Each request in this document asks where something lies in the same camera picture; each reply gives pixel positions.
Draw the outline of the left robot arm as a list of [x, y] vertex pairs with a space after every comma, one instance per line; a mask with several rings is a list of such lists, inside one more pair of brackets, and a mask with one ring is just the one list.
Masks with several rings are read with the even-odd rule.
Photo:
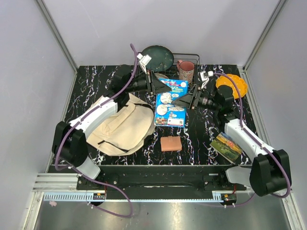
[[160, 94], [171, 88], [152, 71], [134, 75], [125, 72], [115, 76], [110, 89], [86, 112], [56, 125], [52, 152], [57, 170], [73, 168], [97, 190], [104, 181], [100, 168], [89, 157], [89, 145], [108, 156], [130, 155], [144, 145], [154, 131], [154, 110], [132, 92]]

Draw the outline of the blue comic book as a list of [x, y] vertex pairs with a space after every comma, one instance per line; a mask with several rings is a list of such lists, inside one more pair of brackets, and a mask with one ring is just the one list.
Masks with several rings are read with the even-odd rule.
[[169, 86], [171, 91], [157, 94], [154, 124], [163, 127], [184, 127], [186, 108], [175, 106], [173, 102], [187, 94], [188, 81], [168, 78], [161, 78], [160, 81]]

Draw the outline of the landscape cover thin book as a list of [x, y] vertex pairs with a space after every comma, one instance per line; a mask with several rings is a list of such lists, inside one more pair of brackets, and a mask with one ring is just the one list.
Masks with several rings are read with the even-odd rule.
[[241, 147], [224, 132], [219, 133], [210, 146], [232, 164], [243, 152]]

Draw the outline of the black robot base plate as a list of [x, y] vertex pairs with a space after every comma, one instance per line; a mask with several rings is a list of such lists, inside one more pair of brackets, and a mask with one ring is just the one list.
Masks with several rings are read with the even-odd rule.
[[228, 165], [104, 165], [99, 180], [122, 189], [130, 200], [203, 200], [213, 192], [245, 192], [227, 182]]

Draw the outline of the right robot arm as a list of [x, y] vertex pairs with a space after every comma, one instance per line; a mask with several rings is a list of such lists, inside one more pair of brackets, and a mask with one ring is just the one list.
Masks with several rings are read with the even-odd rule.
[[276, 195], [285, 190], [283, 198], [291, 191], [289, 156], [283, 149], [276, 150], [262, 141], [243, 122], [243, 113], [233, 110], [233, 89], [222, 85], [214, 96], [205, 96], [203, 90], [193, 86], [191, 91], [173, 101], [175, 106], [186, 109], [196, 107], [214, 110], [214, 118], [220, 130], [229, 136], [252, 161], [250, 168], [233, 166], [218, 177], [218, 185], [224, 190], [234, 184], [251, 187], [258, 196]]

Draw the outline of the cream canvas student bag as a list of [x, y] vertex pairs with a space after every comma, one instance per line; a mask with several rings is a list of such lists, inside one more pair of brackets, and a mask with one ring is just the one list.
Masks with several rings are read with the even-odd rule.
[[139, 150], [154, 132], [151, 105], [129, 94], [129, 101], [102, 122], [87, 138], [87, 143], [108, 156], [127, 156]]

